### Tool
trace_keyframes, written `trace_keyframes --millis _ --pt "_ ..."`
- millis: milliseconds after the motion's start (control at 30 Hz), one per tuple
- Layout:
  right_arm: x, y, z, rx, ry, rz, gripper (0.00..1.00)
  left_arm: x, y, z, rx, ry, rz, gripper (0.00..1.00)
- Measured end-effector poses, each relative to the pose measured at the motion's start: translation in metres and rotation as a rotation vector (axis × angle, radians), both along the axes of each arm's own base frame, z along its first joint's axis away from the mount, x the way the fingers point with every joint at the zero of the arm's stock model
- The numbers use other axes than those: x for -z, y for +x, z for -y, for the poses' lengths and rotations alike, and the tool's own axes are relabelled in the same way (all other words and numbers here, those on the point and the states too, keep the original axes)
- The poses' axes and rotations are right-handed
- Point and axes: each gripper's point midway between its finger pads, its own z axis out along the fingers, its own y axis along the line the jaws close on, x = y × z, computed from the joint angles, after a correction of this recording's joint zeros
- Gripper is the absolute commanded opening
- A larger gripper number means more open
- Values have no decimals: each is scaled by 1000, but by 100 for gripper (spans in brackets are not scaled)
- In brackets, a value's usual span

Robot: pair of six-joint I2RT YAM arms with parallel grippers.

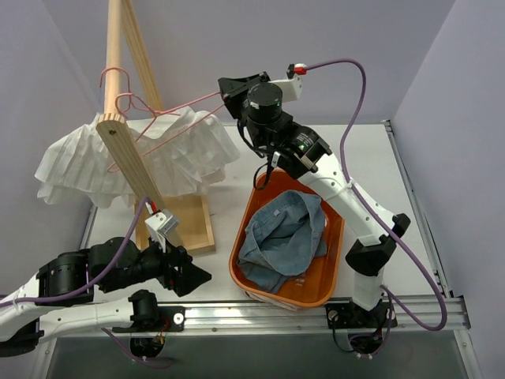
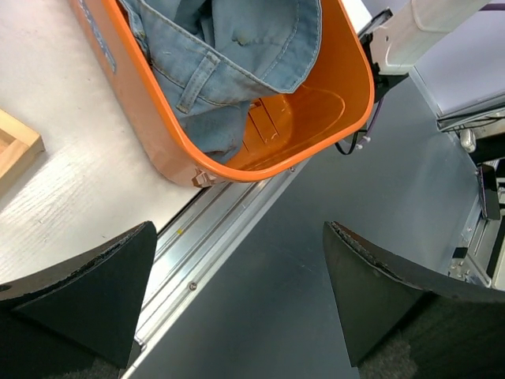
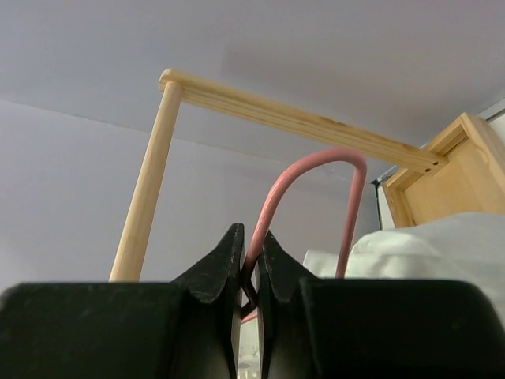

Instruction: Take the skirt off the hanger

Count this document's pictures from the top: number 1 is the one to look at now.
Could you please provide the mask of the white pleated skirt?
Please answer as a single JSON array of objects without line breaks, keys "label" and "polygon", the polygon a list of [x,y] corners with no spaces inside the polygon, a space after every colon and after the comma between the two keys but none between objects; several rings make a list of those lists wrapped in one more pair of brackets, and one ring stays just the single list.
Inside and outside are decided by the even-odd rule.
[{"label": "white pleated skirt", "polygon": [[[127,205],[134,203],[134,192],[114,167],[96,124],[83,124],[45,151],[35,173],[41,183],[38,198],[55,205],[85,195],[98,208],[110,207],[117,197]],[[145,163],[160,193],[179,197],[205,193],[226,177],[224,167],[239,157],[223,124],[206,118],[145,156]]]}]

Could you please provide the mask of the pink wire hanger front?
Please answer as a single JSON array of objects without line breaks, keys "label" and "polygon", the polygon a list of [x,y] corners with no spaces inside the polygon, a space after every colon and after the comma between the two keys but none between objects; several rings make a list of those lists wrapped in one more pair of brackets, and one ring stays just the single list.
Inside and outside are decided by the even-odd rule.
[{"label": "pink wire hanger front", "polygon": [[165,144],[168,144],[179,135],[189,131],[206,118],[214,118],[214,121],[219,122],[214,116],[214,113],[223,108],[223,104],[210,112],[195,112],[190,107],[190,105],[194,103],[198,103],[218,94],[219,92],[213,92],[191,102],[182,104],[181,106],[169,109],[168,111],[154,111],[136,94],[124,92],[116,97],[114,105],[122,116],[125,116],[131,107],[151,114],[152,119],[137,119],[127,122],[127,126],[133,131],[134,142],[141,148],[147,149],[147,151],[140,154],[142,157],[145,157]]}]

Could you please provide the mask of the pink wire hanger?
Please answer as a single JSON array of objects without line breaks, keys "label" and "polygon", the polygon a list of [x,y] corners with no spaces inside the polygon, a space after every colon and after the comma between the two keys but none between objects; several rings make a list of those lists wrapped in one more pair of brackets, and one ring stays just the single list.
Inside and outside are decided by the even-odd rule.
[{"label": "pink wire hanger", "polygon": [[119,66],[110,66],[102,71],[99,86],[103,88],[103,111],[105,114],[119,114],[125,117],[119,107],[122,98],[122,78],[125,77],[127,92],[130,93],[130,79],[128,73]]},{"label": "pink wire hanger", "polygon": [[195,112],[190,107],[190,105],[194,103],[198,103],[218,94],[219,92],[213,92],[191,102],[182,104],[181,106],[169,109],[168,111],[154,111],[136,94],[124,92],[116,97],[114,105],[122,116],[125,116],[131,107],[151,114],[152,119],[137,119],[127,122],[127,126],[133,131],[134,142],[141,148],[147,149],[147,151],[140,154],[142,157],[145,157],[165,144],[168,144],[179,135],[189,131],[206,118],[214,118],[214,121],[219,122],[214,116],[214,113],[223,108],[223,104],[210,112]]}]

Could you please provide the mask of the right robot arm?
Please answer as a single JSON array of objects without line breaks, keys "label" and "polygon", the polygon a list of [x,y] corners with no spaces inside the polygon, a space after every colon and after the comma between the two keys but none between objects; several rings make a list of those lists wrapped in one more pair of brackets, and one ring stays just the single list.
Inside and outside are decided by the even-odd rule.
[{"label": "right robot arm", "polygon": [[346,178],[330,145],[313,129],[294,121],[282,104],[301,93],[297,74],[273,81],[265,73],[243,78],[221,77],[220,96],[238,133],[250,150],[266,160],[267,173],[285,171],[334,209],[357,236],[346,255],[354,271],[350,316],[370,325],[379,316],[383,268],[410,226],[410,218],[393,214],[359,185]]}]

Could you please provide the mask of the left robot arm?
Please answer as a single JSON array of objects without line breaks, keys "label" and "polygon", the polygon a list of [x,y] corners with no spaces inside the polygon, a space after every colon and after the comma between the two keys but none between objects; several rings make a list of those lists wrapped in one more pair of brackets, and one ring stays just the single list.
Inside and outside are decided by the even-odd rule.
[{"label": "left robot arm", "polygon": [[152,279],[178,297],[209,282],[211,273],[194,265],[186,248],[170,240],[177,225],[172,213],[144,197],[125,237],[62,253],[44,265],[1,300],[1,356],[27,354],[42,340],[72,332],[182,329],[183,313],[164,315],[148,290],[114,302],[94,301],[95,289],[108,293]]}]

